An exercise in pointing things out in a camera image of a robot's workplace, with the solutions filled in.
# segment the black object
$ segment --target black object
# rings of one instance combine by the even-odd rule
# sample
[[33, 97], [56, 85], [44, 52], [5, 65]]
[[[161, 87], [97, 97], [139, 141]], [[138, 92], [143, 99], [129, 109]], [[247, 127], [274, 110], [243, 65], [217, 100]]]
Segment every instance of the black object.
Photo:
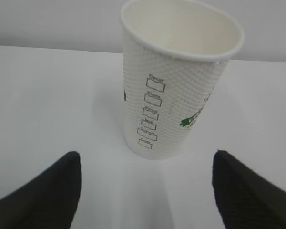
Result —
[[81, 187], [80, 156], [69, 152], [0, 200], [0, 229], [69, 229]]
[[286, 229], [286, 192], [226, 151], [214, 156], [212, 184], [227, 229]]

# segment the white wall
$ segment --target white wall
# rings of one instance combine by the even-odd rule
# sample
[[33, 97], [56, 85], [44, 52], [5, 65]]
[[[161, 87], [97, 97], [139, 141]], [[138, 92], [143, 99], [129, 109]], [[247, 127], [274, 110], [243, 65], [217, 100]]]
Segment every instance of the white wall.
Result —
[[[286, 0], [203, 0], [235, 16], [246, 42], [235, 59], [286, 62]], [[122, 52], [124, 0], [0, 0], [0, 45]]]

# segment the paper cup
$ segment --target paper cup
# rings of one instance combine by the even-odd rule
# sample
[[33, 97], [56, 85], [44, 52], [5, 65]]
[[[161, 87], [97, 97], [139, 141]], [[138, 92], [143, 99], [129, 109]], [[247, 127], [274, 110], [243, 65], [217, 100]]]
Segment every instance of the paper cup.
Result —
[[243, 30], [226, 13], [186, 0], [132, 0], [121, 20], [126, 142], [144, 158], [169, 158], [243, 45]]

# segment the cup rim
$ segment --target cup rim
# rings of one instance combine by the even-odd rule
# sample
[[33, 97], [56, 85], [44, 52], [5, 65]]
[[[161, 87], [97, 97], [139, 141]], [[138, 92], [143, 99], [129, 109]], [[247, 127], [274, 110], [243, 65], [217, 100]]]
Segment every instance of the cup rim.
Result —
[[227, 52], [224, 52], [221, 54], [205, 54], [205, 55], [203, 55], [203, 54], [194, 54], [194, 53], [188, 53], [188, 52], [182, 52], [182, 51], [175, 51], [172, 49], [168, 49], [168, 48], [153, 44], [152, 42], [149, 42], [146, 39], [143, 39], [140, 36], [138, 36], [136, 34], [136, 32], [134, 32], [131, 29], [131, 27], [128, 25], [128, 23], [124, 17], [124, 13], [127, 10], [127, 8], [130, 7], [132, 4], [135, 4], [138, 1], [142, 1], [142, 0], [129, 0], [123, 4], [122, 9], [121, 9], [121, 14], [120, 14], [120, 20], [121, 20], [123, 28], [128, 33], [130, 33], [130, 35], [138, 43], [140, 43], [144, 47], [149, 48], [152, 51], [155, 51], [155, 52], [160, 53], [160, 54], [165, 55], [165, 56], [169, 56], [169, 57], [177, 58], [177, 59], [182, 59], [182, 60], [187, 60], [187, 61], [216, 62], [216, 61], [223, 61], [223, 60], [230, 59], [233, 55], [235, 55], [242, 48], [242, 46], [244, 44], [244, 41], [245, 41], [244, 30], [243, 30], [241, 24], [234, 17], [232, 17], [228, 13], [226, 13], [220, 9], [217, 9], [217, 8], [215, 8], [209, 4], [206, 4], [203, 2], [198, 2], [196, 0], [183, 0], [183, 1], [187, 1], [187, 2], [190, 2], [192, 4], [204, 6], [210, 10], [213, 10], [219, 14], [222, 14], [223, 16], [225, 16], [226, 18], [228, 18], [229, 20], [231, 20], [235, 24], [236, 28], [239, 30], [239, 33], [240, 33], [240, 39], [237, 42], [237, 44], [235, 45], [235, 47], [228, 50]]

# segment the green logo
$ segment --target green logo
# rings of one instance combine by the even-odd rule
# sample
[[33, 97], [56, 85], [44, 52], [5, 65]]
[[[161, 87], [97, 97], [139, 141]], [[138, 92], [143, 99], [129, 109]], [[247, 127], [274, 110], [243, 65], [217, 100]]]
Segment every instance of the green logo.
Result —
[[180, 123], [180, 126], [185, 127], [187, 125], [190, 125], [190, 126], [194, 125], [194, 123], [196, 122], [196, 118], [199, 116], [203, 108], [204, 107], [200, 108], [199, 111], [197, 111], [192, 117], [182, 120]]

